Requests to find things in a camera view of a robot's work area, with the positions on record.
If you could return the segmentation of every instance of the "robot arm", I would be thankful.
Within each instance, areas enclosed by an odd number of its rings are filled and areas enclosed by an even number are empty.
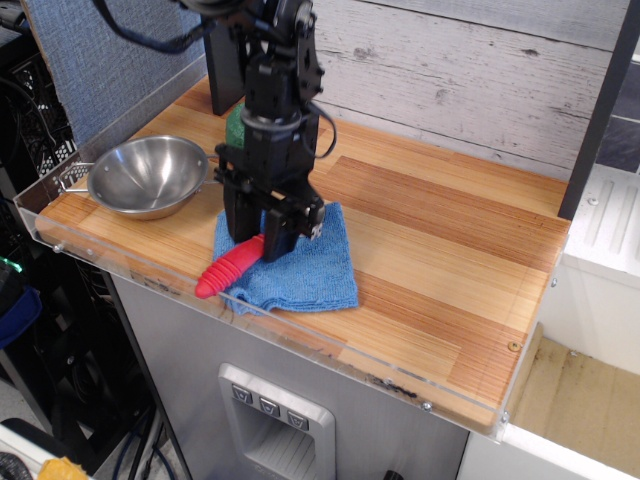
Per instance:
[[[115,22],[104,1],[93,0],[116,33],[159,49],[159,42],[141,38],[117,25],[114,28]],[[315,152],[319,117],[327,117],[312,103],[322,92],[324,74],[316,57],[316,16],[312,3],[309,0],[181,0],[180,3],[205,20],[189,34],[167,42],[172,47],[184,51],[215,24],[228,27],[238,43],[245,82],[245,106],[241,114],[245,142],[243,148],[226,144],[216,147],[220,156],[216,178],[224,186],[224,205],[233,240],[243,242],[257,235],[264,212],[263,259],[274,261],[291,252],[300,235],[312,239],[319,236],[324,219],[324,202],[308,181],[318,158]],[[161,51],[174,53],[166,48]],[[331,123],[335,135],[335,125]],[[334,145],[335,136],[329,152]]]

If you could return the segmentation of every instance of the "red object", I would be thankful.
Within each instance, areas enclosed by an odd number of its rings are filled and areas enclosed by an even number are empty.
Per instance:
[[[196,297],[217,295],[238,280],[264,253],[264,235],[256,235],[229,250],[207,268],[198,279]]]

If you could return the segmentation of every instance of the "whitewashed wood wall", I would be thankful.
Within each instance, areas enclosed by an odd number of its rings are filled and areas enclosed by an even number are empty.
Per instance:
[[[338,118],[568,179],[628,0],[316,0]]]

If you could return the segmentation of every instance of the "blue towel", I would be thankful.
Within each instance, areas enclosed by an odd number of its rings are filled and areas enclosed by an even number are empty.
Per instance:
[[[216,227],[214,259],[234,246],[222,212]],[[320,238],[298,239],[295,250],[275,262],[259,260],[225,293],[262,310],[321,312],[357,307],[358,287],[340,204],[326,206]],[[229,303],[236,313],[258,313],[238,302]]]

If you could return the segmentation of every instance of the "wooden cutting board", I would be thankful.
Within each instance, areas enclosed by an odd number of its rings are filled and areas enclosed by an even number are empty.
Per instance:
[[[178,135],[212,153],[224,125],[210,114],[205,79],[137,136]],[[556,213],[566,184],[354,124],[338,129],[338,146],[311,181],[343,206],[360,307],[232,321],[490,432],[565,242],[569,222]],[[331,136],[323,124],[319,151]],[[222,209],[219,185],[150,222],[65,194],[42,212],[41,230],[103,268],[215,311],[218,299],[191,295]]]

